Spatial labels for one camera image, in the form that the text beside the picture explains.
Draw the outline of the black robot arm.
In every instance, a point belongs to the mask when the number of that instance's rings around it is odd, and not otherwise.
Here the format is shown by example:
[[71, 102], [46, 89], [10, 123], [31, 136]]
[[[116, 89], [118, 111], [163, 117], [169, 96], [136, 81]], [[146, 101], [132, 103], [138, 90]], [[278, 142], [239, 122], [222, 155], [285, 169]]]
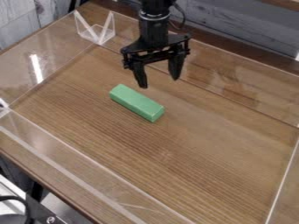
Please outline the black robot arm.
[[[140, 0], [138, 40], [123, 47], [124, 69], [134, 72], [140, 88], [149, 88], [146, 65], [159, 61], [169, 61], [169, 72], [177, 81], [181, 78], [186, 57], [191, 53], [190, 34], [170, 34], [169, 24], [174, 7], [182, 14], [183, 8], [177, 0]], [[182, 15], [183, 27], [186, 15]]]

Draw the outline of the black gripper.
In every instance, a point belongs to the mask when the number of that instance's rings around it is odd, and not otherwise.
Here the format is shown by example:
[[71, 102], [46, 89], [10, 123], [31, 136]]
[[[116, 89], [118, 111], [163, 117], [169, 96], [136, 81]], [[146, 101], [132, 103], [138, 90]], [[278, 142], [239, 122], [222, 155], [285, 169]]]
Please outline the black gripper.
[[186, 56], [190, 54], [190, 34], [169, 34], [163, 45], [149, 45], [140, 38], [120, 49], [123, 65], [132, 69], [140, 88], [149, 88], [144, 65], [169, 60], [169, 72], [177, 81], [181, 78]]

